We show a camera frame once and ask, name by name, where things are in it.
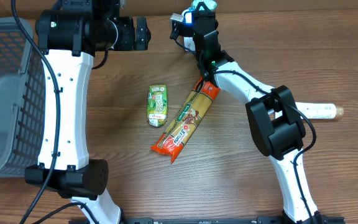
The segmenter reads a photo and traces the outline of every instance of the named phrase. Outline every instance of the red and gold snack package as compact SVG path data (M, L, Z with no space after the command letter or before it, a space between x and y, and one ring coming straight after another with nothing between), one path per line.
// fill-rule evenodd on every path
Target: red and gold snack package
M171 155L171 162L175 161L191 135L200 125L219 91L220 89L212 83L200 79L175 119L151 149L161 154Z

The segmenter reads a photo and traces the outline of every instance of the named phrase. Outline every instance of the wooden table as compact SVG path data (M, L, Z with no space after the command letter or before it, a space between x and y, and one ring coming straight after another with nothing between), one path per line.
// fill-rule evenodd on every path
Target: wooden table
M344 106L342 120L314 122L318 140L305 169L319 211L358 223L358 9L218 14L218 20L222 48L245 71L286 85L296 101ZM109 162L112 199L128 217L279 215L275 171L251 139L244 106L228 93L219 94L174 164L149 149L165 129L146 122L149 85L167 86L169 122L199 78L193 56L169 39L168 21L148 17L149 50L112 52L91 75L88 150ZM23 179L0 179L0 223L18 223L37 191ZM67 202L45 192L29 222ZM70 208L48 222L80 217Z

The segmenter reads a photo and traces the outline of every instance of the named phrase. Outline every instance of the green and white packet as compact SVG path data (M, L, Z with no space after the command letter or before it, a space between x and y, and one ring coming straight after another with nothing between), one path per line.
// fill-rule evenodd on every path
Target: green and white packet
M161 127L167 119L167 87L165 85L152 85L147 99L147 119L149 124Z

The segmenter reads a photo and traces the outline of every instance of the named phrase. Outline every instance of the gray plastic crate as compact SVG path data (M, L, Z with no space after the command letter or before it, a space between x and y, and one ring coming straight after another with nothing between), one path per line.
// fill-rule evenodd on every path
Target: gray plastic crate
M21 19L33 36L30 24ZM22 177L44 135L45 78L40 57L12 17L0 19L0 177Z

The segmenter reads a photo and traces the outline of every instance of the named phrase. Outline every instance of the food wrapper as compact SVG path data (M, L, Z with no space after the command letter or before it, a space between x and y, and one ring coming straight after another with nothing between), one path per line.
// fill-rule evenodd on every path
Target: food wrapper
M149 124L161 127L167 118L167 87L165 85L150 86L147 99L147 119Z
M220 89L210 82L198 81L175 119L151 149L172 156L173 162L194 133Z

